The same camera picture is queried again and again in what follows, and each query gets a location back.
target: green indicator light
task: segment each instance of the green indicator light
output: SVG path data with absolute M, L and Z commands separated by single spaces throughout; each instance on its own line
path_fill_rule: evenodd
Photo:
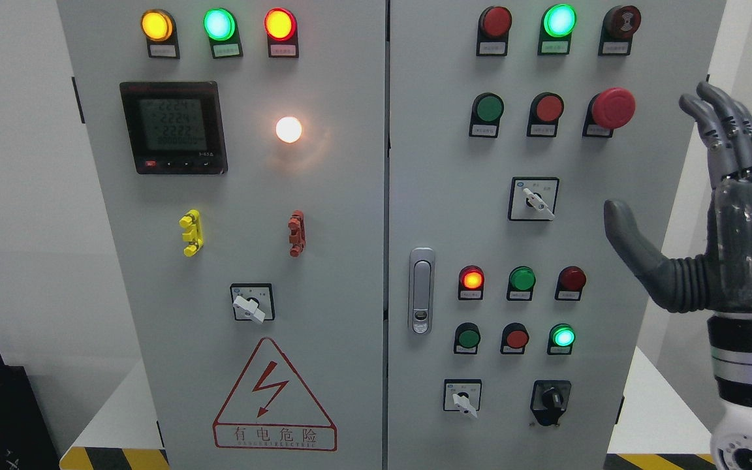
M 535 274 L 531 268 L 517 268 L 510 274 L 510 285 L 516 290 L 530 290 L 535 285 Z
M 460 333 L 460 336 L 457 337 L 457 344 L 467 350 L 471 350 L 480 344 L 480 334 L 474 330 L 463 331 L 463 333 Z
M 504 102 L 501 98 L 493 95 L 484 96 L 478 101 L 477 109 L 478 118 L 485 122 L 493 122 L 504 114 Z
M 565 348 L 573 344 L 573 341 L 576 340 L 576 334 L 573 333 L 573 328 L 569 324 L 560 324 L 553 328 L 552 338 L 553 343 Z
M 567 3 L 552 6 L 544 13 L 544 30 L 554 38 L 570 35 L 576 26 L 576 11 Z
M 227 41 L 234 35 L 234 16 L 223 8 L 215 8 L 205 13 L 205 31 L 215 41 Z

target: glowing white light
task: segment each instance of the glowing white light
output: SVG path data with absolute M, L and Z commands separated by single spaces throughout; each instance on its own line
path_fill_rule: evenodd
M 301 138 L 301 134 L 304 133 L 304 126 L 295 116 L 286 116 L 278 120 L 275 132 L 277 132 L 278 139 L 291 144 Z

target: warning sign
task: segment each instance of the warning sign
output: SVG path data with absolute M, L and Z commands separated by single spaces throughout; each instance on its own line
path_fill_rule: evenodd
M 262 338 L 214 420 L 217 447 L 335 452 L 337 429 L 272 338 Z

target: red push button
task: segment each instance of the red push button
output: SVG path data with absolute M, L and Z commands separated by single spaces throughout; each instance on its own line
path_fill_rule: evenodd
M 594 122 L 605 129 L 618 129 L 635 115 L 635 96 L 627 89 L 609 88 L 597 95 L 591 105 L 591 116 Z
M 489 7 L 480 15 L 480 32 L 487 38 L 501 38 L 511 26 L 512 14 L 504 7 Z
M 556 95 L 547 95 L 535 105 L 535 116 L 543 122 L 553 122 L 559 119 L 564 109 L 565 105 L 561 102 L 561 98 Z
M 507 346 L 510 346 L 510 348 L 513 348 L 514 350 L 520 350 L 526 346 L 529 341 L 530 337 L 527 336 L 525 331 L 517 330 L 507 334 Z
M 585 287 L 585 282 L 588 282 L 585 271 L 577 266 L 568 266 L 559 274 L 559 283 L 565 290 L 580 291 Z
M 603 27 L 612 38 L 630 39 L 640 29 L 640 10 L 633 5 L 614 7 L 606 13 Z

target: lcd display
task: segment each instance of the lcd display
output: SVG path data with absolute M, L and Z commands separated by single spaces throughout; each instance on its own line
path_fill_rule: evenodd
M 139 99 L 147 148 L 152 151 L 205 151 L 200 99 Z

